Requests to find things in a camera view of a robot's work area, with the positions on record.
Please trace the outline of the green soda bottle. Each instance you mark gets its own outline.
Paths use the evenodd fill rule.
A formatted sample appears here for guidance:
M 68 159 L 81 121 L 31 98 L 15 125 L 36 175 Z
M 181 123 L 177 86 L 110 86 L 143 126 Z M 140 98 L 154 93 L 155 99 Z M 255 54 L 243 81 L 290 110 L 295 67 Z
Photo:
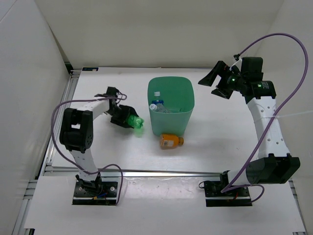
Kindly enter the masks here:
M 141 136 L 143 134 L 144 119 L 136 115 L 129 115 L 126 122 L 134 129 L 134 133 L 137 136 Z

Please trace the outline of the white orange label clear bottle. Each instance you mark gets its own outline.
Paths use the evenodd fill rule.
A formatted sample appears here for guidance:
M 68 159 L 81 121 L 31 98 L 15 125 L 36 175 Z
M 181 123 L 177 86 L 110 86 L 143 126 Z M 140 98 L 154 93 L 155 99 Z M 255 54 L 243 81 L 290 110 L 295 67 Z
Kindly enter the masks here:
M 175 111 L 171 111 L 167 109 L 163 104 L 157 103 L 157 104 L 150 104 L 149 106 L 151 111 L 158 112 L 158 113 L 176 113 Z

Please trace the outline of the blue label clear bottle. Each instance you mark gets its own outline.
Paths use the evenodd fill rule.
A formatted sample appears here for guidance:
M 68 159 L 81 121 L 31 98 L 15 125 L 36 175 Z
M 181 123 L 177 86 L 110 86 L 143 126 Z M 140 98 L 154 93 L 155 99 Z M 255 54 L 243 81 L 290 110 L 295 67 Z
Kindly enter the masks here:
M 163 98 L 161 97 L 161 94 L 160 94 L 160 91 L 157 91 L 157 92 L 154 92 L 154 98 L 152 100 L 152 104 L 164 104 L 164 100 Z

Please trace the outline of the orange juice bottle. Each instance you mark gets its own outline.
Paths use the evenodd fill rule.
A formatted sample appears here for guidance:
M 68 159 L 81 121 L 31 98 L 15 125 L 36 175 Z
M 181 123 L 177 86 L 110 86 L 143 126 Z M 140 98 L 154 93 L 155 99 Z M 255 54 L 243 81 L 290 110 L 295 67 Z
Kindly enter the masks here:
M 174 149 L 178 146 L 184 145 L 184 138 L 174 134 L 161 134 L 160 147 L 162 149 Z

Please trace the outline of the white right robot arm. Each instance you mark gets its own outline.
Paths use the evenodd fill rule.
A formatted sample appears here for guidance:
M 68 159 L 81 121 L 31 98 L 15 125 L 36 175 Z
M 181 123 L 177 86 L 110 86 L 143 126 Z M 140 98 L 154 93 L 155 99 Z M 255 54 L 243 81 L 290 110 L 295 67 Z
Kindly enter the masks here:
M 211 72 L 198 84 L 211 87 L 217 77 L 220 81 L 211 92 L 230 99 L 239 92 L 251 112 L 258 143 L 242 170 L 225 171 L 221 175 L 220 191 L 230 196 L 241 185 L 284 184 L 299 169 L 300 160 L 293 157 L 285 144 L 279 120 L 276 117 L 276 90 L 271 81 L 263 79 L 263 59 L 244 57 L 239 69 L 218 61 Z

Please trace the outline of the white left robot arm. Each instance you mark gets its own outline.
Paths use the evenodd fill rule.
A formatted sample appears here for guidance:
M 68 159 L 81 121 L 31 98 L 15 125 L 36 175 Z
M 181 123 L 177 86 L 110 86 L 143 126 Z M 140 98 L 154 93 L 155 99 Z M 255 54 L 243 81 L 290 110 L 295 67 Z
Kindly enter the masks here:
M 125 95 L 117 88 L 108 87 L 106 93 L 95 95 L 85 105 L 64 110 L 59 141 L 79 168 L 76 179 L 80 187 L 92 196 L 99 195 L 103 189 L 101 174 L 91 153 L 93 121 L 102 114 L 108 114 L 112 124 L 123 128 L 141 129 L 144 123 L 133 107 L 118 104 L 123 97 Z

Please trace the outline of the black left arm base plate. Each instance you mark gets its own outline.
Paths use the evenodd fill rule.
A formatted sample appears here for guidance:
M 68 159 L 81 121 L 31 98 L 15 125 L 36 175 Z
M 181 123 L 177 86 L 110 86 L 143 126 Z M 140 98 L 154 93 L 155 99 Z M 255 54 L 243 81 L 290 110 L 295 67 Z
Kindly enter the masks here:
M 76 181 L 72 204 L 85 206 L 115 206 L 118 196 L 119 183 L 104 181 L 96 190 L 87 189 Z

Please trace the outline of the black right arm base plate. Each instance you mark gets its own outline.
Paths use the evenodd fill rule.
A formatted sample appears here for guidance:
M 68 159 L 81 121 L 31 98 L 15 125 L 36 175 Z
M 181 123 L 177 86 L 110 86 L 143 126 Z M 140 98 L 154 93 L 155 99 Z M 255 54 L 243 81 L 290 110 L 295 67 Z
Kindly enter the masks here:
M 249 207 L 252 206 L 247 187 L 236 188 L 221 193 L 223 186 L 219 181 L 202 181 L 199 188 L 204 190 L 206 207 Z

